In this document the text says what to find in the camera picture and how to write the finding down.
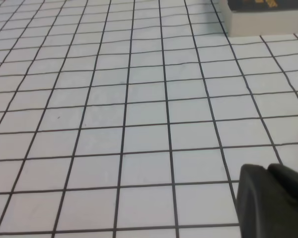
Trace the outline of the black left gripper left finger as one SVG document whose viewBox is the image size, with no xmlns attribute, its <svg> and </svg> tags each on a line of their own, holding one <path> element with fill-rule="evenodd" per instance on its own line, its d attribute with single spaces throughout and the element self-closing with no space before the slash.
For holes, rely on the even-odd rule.
<svg viewBox="0 0 298 238">
<path fill-rule="evenodd" d="M 241 237 L 298 238 L 298 202 L 268 168 L 241 167 L 236 205 Z"/>
</svg>

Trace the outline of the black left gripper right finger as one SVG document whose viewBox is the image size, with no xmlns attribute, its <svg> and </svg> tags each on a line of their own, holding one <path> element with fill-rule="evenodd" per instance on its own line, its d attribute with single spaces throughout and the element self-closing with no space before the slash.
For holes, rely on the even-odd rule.
<svg viewBox="0 0 298 238">
<path fill-rule="evenodd" d="M 268 172 L 298 202 L 298 172 L 281 164 L 270 164 L 268 166 Z"/>
</svg>

